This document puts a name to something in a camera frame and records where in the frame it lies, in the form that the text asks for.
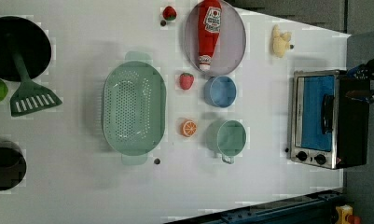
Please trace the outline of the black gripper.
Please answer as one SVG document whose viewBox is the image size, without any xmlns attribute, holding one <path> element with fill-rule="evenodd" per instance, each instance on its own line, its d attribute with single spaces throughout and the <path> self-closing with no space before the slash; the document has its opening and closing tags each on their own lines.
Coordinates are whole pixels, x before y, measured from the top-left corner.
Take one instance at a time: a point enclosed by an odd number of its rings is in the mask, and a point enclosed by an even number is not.
<svg viewBox="0 0 374 224">
<path fill-rule="evenodd" d="M 346 76 L 358 80 L 374 81 L 374 59 L 352 68 L 346 73 Z M 374 105 L 374 90 L 348 91 L 346 97 L 351 100 Z"/>
</svg>

